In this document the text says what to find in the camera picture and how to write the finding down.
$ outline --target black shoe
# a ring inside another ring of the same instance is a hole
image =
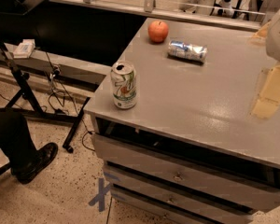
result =
[[[30,183],[44,168],[46,168],[56,157],[58,152],[58,146],[55,143],[48,143],[38,151],[39,160],[36,161],[33,167],[27,171],[15,172],[11,170],[11,173],[17,177],[22,184]]]

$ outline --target black pants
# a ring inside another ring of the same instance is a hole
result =
[[[11,108],[0,109],[0,148],[15,169],[25,167],[36,158],[26,119]]]

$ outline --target aluminum can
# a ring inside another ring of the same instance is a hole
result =
[[[207,54],[207,47],[186,44],[182,41],[173,40],[169,42],[168,54],[179,58],[204,63]]]
[[[114,104],[122,109],[136,105],[136,71],[128,61],[117,61],[111,68]]]

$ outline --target gray table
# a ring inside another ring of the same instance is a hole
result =
[[[275,64],[265,47],[248,43],[250,32],[175,21],[166,41],[152,44],[150,22],[121,57],[137,71],[137,105],[116,108],[107,76],[86,112],[280,168],[280,109],[267,120],[250,115],[261,70]],[[170,39],[207,45],[205,64],[168,57]]]

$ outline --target red apple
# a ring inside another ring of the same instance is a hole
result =
[[[148,26],[148,35],[153,42],[163,42],[168,36],[169,28],[164,21],[153,21]]]

